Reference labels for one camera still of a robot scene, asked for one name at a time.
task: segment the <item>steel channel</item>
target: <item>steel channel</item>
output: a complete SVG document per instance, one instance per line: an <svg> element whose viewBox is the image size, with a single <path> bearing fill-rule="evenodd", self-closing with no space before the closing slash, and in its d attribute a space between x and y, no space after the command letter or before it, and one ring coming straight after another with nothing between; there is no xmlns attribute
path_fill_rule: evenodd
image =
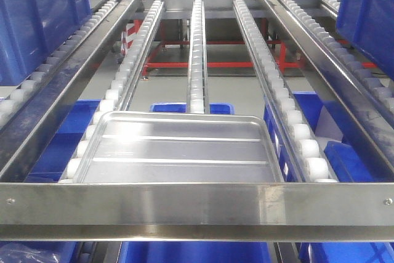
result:
<svg viewBox="0 0 394 263"><path fill-rule="evenodd" d="M284 146L285 146L285 149L286 149L286 151L287 151L287 153L289 155L289 159L290 159L291 163L293 164L293 167L294 167L294 172L293 172L294 173L294 178L296 180L298 180L299 182L305 182L306 181L305 180L305 176L302 174L302 170L301 170L302 159L300 158L300 156L293 149L293 147L295 147L295 144L292 145L291 138L289 136L289 133L287 132L287 129L284 126L284 123L283 123L282 117L280 115L279 109L276 106L276 104L274 104L274 98L273 98L273 96L272 96L272 94L270 92L269 86L268 86L268 84L267 84L267 82L266 82L266 80L264 78L264 74L263 74L263 71L262 71L262 66L260 64L260 61L258 59L256 59L256 55L255 55L255 53L253 51L253 48L252 48L252 46L250 44L250 41L249 41L249 38L247 36L246 29L245 29L244 23L242 21L242 17L240 16L240 14L239 14L239 12L238 12L238 10L236 8L236 5L234 5L234 10L235 10L235 15L236 15L236 20L237 20L238 25L239 25L239 29L241 30L243 39L245 41L245 45L247 47L247 51L249 52L249 56L251 57L252 63L254 65L254 70L256 72L256 76L259 79L260 86L261 86L261 88L263 90L263 94L267 98L266 102L268 103L268 105L270 106L270 108L272 110L272 114L273 114L274 120L275 120L275 122L278 125L279 133L283 137Z"/></svg>
<svg viewBox="0 0 394 263"><path fill-rule="evenodd" d="M205 6L203 2L202 7L202 28L203 28L203 92L204 92L204 110L205 114L211 113L211 108L209 106L209 96L208 96L208 58L207 58L207 34L205 31Z"/></svg>
<svg viewBox="0 0 394 263"><path fill-rule="evenodd" d="M324 9L335 21L338 17L338 11L334 10L331 6L326 4L324 1L321 1L320 7Z"/></svg>
<svg viewBox="0 0 394 263"><path fill-rule="evenodd" d="M386 108L380 108L335 55L300 26L278 0L261 2L281 39L304 53L311 67L303 69L305 77L375 180L393 181L394 129L387 121Z"/></svg>
<svg viewBox="0 0 394 263"><path fill-rule="evenodd" d="M393 192L392 183L1 183L0 239L390 241Z"/></svg>
<svg viewBox="0 0 394 263"><path fill-rule="evenodd" d="M25 179L139 5L139 0L118 1L105 21L2 130L0 181Z"/></svg>
<svg viewBox="0 0 394 263"><path fill-rule="evenodd" d="M133 73L131 73L131 81L127 86L126 92L124 92L124 96L121 98L121 100L118 103L118 110L128 110L131 105L131 100L134 96L135 88L138 85L138 82L141 78L141 72L143 69L143 66L145 64L145 61L148 57L148 53L150 51L151 44L156 36L156 32L159 28L161 16L163 14L164 10L164 3L162 2L159 8L158 13L155 15L155 19L153 20L153 25L151 26L146 40L144 40L144 44L142 45L142 50L135 61L135 67L133 70Z"/></svg>
<svg viewBox="0 0 394 263"><path fill-rule="evenodd" d="M208 97L205 93L206 88L206 35L205 35L205 19L204 19L204 3L201 1L201 11L196 7L196 3L193 6L193 12L190 19L190 52L189 52L189 63L188 63L188 89L187 89L187 112L188 113L200 113L204 110L204 113L209 114L209 102ZM201 27L202 33L202 49L198 51L198 55L201 55L199 59L199 64L193 64L195 56L195 43L196 43L196 26ZM196 77L194 70L201 71L201 80L199 81L198 89L193 87L193 80L200 78ZM194 91L200 90L202 93L201 98L196 98L197 100L202 100L201 104L192 98Z"/></svg>

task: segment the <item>aluminum tray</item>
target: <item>aluminum tray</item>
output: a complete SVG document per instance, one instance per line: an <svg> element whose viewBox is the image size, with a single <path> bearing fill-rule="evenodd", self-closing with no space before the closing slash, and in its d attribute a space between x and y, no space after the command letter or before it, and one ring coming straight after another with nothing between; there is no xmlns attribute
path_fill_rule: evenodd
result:
<svg viewBox="0 0 394 263"><path fill-rule="evenodd" d="M280 182L253 116L116 111L100 120L74 178L101 182Z"/></svg>

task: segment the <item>white roller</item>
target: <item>white roller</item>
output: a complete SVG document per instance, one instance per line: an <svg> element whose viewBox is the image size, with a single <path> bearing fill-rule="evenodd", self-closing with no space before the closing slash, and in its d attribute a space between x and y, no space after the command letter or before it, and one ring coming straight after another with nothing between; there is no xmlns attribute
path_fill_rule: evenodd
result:
<svg viewBox="0 0 394 263"><path fill-rule="evenodd" d="M30 75L30 79L37 81L38 83L40 83L42 81L42 79L45 77L46 73L45 72L41 72L41 71L34 71L31 75Z"/></svg>
<svg viewBox="0 0 394 263"><path fill-rule="evenodd" d="M72 179L74 177L75 172L79 168L80 163L81 163L81 158L73 158L68 162L66 169L67 179Z"/></svg>
<svg viewBox="0 0 394 263"><path fill-rule="evenodd" d="M103 111L96 111L93 115L93 124L98 124L100 118L105 114Z"/></svg>
<svg viewBox="0 0 394 263"><path fill-rule="evenodd" d="M6 112L0 111L0 126L2 126L8 117L8 114Z"/></svg>
<svg viewBox="0 0 394 263"><path fill-rule="evenodd" d="M320 149L322 150L326 149L328 142L340 142L336 139L327 138L327 137L316 137L316 141L318 141Z"/></svg>
<svg viewBox="0 0 394 263"><path fill-rule="evenodd" d="M124 81L121 80L112 80L111 88L112 89L119 89L119 92L123 91Z"/></svg>
<svg viewBox="0 0 394 263"><path fill-rule="evenodd" d="M13 113L17 111L20 102L16 100L3 100L0 102L0 111L4 113Z"/></svg>
<svg viewBox="0 0 394 263"><path fill-rule="evenodd" d="M105 98L107 100L114 100L115 102L119 100L119 95L119 89L107 89L107 91L105 92Z"/></svg>
<svg viewBox="0 0 394 263"><path fill-rule="evenodd" d="M49 73L50 71L52 71L53 68L54 66L51 64L41 64L40 66L38 66L37 70L41 72Z"/></svg>
<svg viewBox="0 0 394 263"><path fill-rule="evenodd" d="M30 92L26 89L14 89L10 94L10 99L23 102L25 101L30 95Z"/></svg>
<svg viewBox="0 0 394 263"><path fill-rule="evenodd" d="M295 140L310 139L311 137L310 128L305 123L297 123L292 125L290 127L290 133Z"/></svg>
<svg viewBox="0 0 394 263"><path fill-rule="evenodd" d="M33 91L37 88L38 83L37 81L34 80L25 80L24 82L22 82L22 84L20 85L21 89L27 89L28 91Z"/></svg>
<svg viewBox="0 0 394 263"><path fill-rule="evenodd" d="M334 179L316 179L316 183L338 183L338 181Z"/></svg>
<svg viewBox="0 0 394 263"><path fill-rule="evenodd" d="M114 100L101 100L100 105L98 106L99 111L109 112L115 109L115 101Z"/></svg>
<svg viewBox="0 0 394 263"><path fill-rule="evenodd" d="M279 87L274 90L274 96L277 100L285 99L289 97L289 89L286 87Z"/></svg>
<svg viewBox="0 0 394 263"><path fill-rule="evenodd" d="M294 102L294 99L292 98L285 98L281 99L279 101L280 108L283 113L285 113L288 110L295 110L296 109L296 103Z"/></svg>
<svg viewBox="0 0 394 263"><path fill-rule="evenodd" d="M312 182L316 179L328 179L328 164L324 158L311 157L305 160L305 166Z"/></svg>
<svg viewBox="0 0 394 263"><path fill-rule="evenodd" d="M279 71L277 69L264 69L264 71L269 79L279 78Z"/></svg>
<svg viewBox="0 0 394 263"><path fill-rule="evenodd" d="M88 140L80 141L80 143L76 147L76 156L78 158L81 158L82 156L84 156L88 144L89 144Z"/></svg>
<svg viewBox="0 0 394 263"><path fill-rule="evenodd" d="M302 113L300 110L288 110L284 114L284 120L286 120L289 126L297 123L302 123Z"/></svg>
<svg viewBox="0 0 394 263"><path fill-rule="evenodd" d="M71 179L63 179L63 180L59 180L58 183L73 183L73 180L71 180Z"/></svg>
<svg viewBox="0 0 394 263"><path fill-rule="evenodd" d="M86 140L90 140L92 138L93 133L94 133L95 130L96 130L96 125L95 124L87 127L86 133L85 133Z"/></svg>
<svg viewBox="0 0 394 263"><path fill-rule="evenodd" d="M393 92L391 91L391 89L389 89L388 87L377 87L375 89L373 89L373 93L380 98L381 100L385 99L385 98L389 98L393 95Z"/></svg>
<svg viewBox="0 0 394 263"><path fill-rule="evenodd" d="M304 158L319 157L319 143L312 139L302 139L297 141L297 148Z"/></svg>
<svg viewBox="0 0 394 263"><path fill-rule="evenodd" d="M269 83L270 83L270 86L273 90L284 86L284 81L280 77L278 79L271 80Z"/></svg>

